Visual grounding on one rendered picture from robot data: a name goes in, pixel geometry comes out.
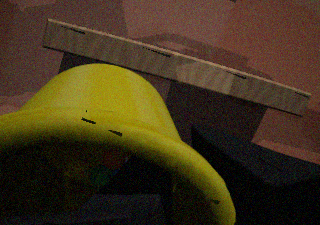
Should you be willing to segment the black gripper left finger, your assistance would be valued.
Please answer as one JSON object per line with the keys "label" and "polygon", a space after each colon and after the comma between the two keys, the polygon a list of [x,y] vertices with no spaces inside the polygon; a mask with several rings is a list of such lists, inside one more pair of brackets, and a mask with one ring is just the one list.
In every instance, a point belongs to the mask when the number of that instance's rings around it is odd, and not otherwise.
{"label": "black gripper left finger", "polygon": [[75,212],[5,216],[0,225],[173,225],[171,173],[132,156]]}

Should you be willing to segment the yellow cup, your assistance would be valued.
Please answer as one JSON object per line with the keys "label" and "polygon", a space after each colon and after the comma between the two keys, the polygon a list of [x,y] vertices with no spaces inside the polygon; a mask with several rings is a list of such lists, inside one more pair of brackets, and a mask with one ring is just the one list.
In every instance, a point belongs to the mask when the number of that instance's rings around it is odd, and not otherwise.
{"label": "yellow cup", "polygon": [[107,64],[64,70],[0,116],[0,217],[75,212],[101,188],[91,174],[71,177],[69,161],[84,156],[93,169],[107,149],[171,173],[173,225],[237,225],[227,185],[180,140],[157,90]]}

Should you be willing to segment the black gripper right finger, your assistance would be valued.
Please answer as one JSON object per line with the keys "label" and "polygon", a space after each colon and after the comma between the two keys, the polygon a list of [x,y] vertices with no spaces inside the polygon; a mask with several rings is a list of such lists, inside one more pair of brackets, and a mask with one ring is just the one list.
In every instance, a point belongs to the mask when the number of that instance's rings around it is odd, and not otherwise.
{"label": "black gripper right finger", "polygon": [[237,225],[320,225],[320,165],[204,124],[191,141],[227,185]]}

